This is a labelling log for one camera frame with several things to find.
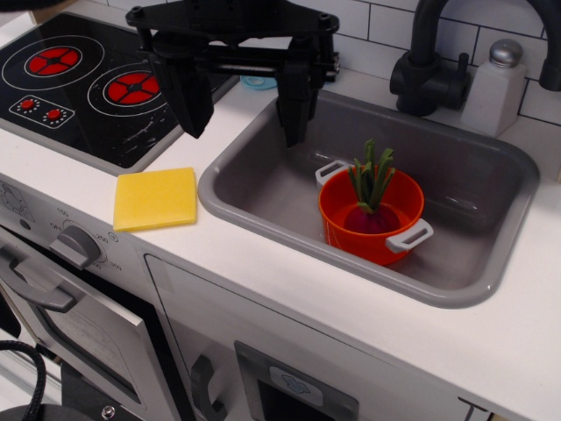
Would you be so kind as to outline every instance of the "cabinet handle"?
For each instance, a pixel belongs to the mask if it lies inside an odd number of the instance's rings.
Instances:
[[[193,404],[207,421],[223,421],[228,415],[222,403],[210,403],[209,383],[214,375],[210,360],[201,355],[191,368],[191,393]]]
[[[15,272],[20,264],[22,263],[18,259],[0,249],[0,277],[10,289],[28,303],[59,313],[66,313],[76,305],[75,298],[62,289],[54,288],[45,292],[24,282]]]

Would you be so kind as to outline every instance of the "burner ring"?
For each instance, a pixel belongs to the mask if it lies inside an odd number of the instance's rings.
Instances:
[[[90,75],[104,55],[103,46],[89,37],[47,38],[17,50],[2,66],[2,78],[15,89],[56,89]]]
[[[124,65],[101,75],[89,87],[88,101],[96,111],[112,117],[134,117],[167,104],[145,63]]]
[[[69,72],[82,61],[80,50],[71,46],[53,46],[30,57],[25,72],[31,76],[50,77]]]
[[[110,81],[103,96],[117,106],[148,103],[160,94],[156,77],[149,71],[136,71],[118,75]]]

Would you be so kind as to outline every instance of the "silver cap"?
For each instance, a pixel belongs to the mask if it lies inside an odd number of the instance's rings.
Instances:
[[[499,39],[489,50],[489,61],[500,68],[514,68],[520,63],[522,46],[513,39]]]

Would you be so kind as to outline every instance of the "gray sink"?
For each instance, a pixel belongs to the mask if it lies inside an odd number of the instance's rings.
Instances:
[[[395,167],[419,182],[423,219],[435,231],[388,267],[326,245],[317,207],[316,170],[363,160],[370,138],[378,151],[392,147]],[[421,302],[461,308],[498,289],[538,181],[535,163],[514,146],[321,91],[305,143],[285,147],[272,102],[204,172],[198,191],[219,218]]]

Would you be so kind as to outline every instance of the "white shaker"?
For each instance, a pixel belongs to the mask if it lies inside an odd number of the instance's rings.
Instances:
[[[526,75],[521,57],[522,46],[512,39],[491,46],[489,61],[479,66],[473,79],[462,123],[496,137],[516,121]]]

